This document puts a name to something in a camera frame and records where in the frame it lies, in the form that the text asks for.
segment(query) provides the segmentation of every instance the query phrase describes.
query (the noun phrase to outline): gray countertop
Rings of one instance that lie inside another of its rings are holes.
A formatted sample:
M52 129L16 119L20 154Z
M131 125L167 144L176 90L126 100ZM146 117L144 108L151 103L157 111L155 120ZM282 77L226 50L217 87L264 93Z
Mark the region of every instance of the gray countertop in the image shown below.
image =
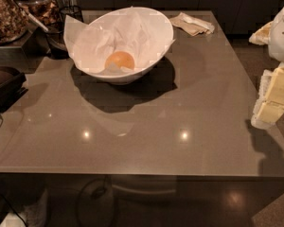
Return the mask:
M251 127L257 91L211 12L215 33L175 43L123 86L44 58L0 114L0 172L284 177L277 127Z

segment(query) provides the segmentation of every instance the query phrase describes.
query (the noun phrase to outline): table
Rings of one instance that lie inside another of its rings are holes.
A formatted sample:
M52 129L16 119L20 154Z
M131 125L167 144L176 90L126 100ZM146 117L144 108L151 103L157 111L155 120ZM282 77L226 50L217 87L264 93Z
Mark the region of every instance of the table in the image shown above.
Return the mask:
M189 14L214 34L175 28L165 58L133 84L44 58L0 114L0 172L284 177L284 138L250 125L257 91L222 29L210 11Z

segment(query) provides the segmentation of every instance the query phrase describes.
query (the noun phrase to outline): white robotic hand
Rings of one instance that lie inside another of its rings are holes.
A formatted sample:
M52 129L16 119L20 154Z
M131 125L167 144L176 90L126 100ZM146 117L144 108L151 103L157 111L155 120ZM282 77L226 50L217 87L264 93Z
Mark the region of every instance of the white robotic hand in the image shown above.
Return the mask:
M267 38L263 31L267 28ZM270 72L265 70L259 87L252 125L259 129L269 129L284 114L284 8L272 23L267 24L250 38L254 44L268 43L270 57L280 61L279 66Z

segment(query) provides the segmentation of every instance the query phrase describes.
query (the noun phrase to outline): black bag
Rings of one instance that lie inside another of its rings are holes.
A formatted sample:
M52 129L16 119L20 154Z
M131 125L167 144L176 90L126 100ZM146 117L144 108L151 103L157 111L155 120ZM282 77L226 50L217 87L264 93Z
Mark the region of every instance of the black bag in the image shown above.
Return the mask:
M7 110L27 89L23 88L26 75L17 69L0 66L0 113Z

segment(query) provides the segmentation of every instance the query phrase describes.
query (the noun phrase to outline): glass jar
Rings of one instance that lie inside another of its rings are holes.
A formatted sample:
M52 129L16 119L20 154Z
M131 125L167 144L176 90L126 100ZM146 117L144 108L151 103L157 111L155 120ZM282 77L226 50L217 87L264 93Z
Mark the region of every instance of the glass jar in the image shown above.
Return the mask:
M0 0L0 44L13 42L27 31L27 16L13 0Z
M17 0L19 6L34 15L45 26L61 22L57 0Z

